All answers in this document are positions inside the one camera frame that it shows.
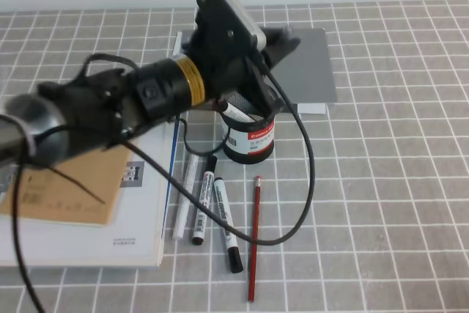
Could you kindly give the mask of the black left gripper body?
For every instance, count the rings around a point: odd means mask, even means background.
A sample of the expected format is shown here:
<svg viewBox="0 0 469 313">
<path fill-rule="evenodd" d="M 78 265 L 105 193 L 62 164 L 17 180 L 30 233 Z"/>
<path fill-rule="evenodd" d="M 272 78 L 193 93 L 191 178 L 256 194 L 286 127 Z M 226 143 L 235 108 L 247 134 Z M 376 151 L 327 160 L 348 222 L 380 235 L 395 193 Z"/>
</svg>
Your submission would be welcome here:
<svg viewBox="0 0 469 313">
<path fill-rule="evenodd" d="M 204 82 L 204 101 L 238 91 L 245 75 L 244 58 L 253 63 L 261 51 L 250 47 L 250 41 L 227 17 L 208 10 L 209 0 L 196 14 L 196 30 L 186 46 L 187 55 L 195 62 Z"/>
</svg>

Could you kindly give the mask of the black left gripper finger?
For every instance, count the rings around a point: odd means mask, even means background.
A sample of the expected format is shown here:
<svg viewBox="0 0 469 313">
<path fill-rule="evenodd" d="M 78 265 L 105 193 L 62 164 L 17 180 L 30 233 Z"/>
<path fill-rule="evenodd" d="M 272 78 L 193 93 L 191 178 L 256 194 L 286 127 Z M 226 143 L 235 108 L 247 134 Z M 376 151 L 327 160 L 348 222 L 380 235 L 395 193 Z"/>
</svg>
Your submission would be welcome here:
<svg viewBox="0 0 469 313">
<path fill-rule="evenodd" d="M 245 75 L 241 85 L 241 95 L 260 115 L 275 115 L 280 112 L 282 103 L 265 83 L 265 78 L 256 65 L 244 58 Z"/>
<path fill-rule="evenodd" d="M 265 27 L 262 31 L 267 40 L 262 55 L 268 67 L 275 67 L 300 45 L 300 38 L 296 37 L 289 27 Z"/>
</svg>

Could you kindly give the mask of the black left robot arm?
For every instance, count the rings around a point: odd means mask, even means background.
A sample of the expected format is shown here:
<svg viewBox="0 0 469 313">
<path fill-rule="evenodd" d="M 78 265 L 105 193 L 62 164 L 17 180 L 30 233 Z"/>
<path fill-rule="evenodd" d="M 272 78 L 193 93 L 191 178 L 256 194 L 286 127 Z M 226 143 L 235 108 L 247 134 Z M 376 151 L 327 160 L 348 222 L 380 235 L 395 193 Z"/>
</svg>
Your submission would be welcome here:
<svg viewBox="0 0 469 313">
<path fill-rule="evenodd" d="M 300 44 L 290 30 L 262 28 L 238 0 L 196 0 L 196 29 L 180 54 L 138 67 L 129 59 L 88 57 L 118 67 L 66 84 L 43 82 L 1 110 L 1 164 L 23 146 L 38 166 L 113 147 L 223 95 L 238 92 L 263 117 L 280 105 L 265 75 Z"/>
</svg>

